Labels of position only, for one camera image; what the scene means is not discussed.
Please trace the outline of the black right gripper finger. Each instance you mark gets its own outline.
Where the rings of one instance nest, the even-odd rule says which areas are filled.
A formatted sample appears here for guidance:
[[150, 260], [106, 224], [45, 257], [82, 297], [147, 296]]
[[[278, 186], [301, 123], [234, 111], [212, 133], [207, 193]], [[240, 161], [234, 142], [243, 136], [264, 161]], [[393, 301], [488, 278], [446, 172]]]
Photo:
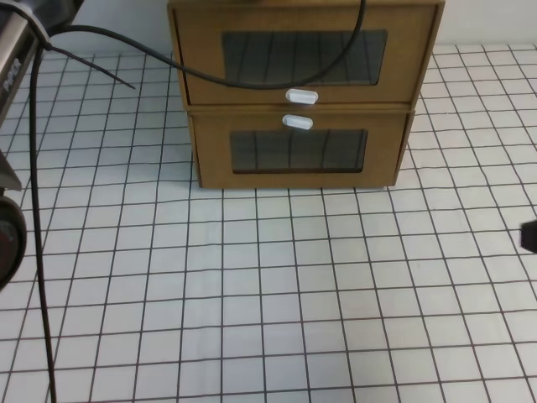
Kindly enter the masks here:
[[520, 246], [530, 253], [537, 253], [537, 220], [524, 222], [520, 226]]

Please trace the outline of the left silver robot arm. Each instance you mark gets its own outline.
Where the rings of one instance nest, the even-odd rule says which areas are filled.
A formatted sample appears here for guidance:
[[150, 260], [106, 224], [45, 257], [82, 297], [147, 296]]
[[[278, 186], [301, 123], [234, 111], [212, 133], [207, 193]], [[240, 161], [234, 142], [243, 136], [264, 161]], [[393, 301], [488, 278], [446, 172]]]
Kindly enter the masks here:
[[[33, 59], [39, 42], [49, 41], [52, 29], [70, 24], [82, 1], [1, 2], [1, 119], [8, 109]], [[13, 278], [27, 245], [27, 227], [6, 191], [21, 191], [22, 183], [1, 156], [1, 287]]]

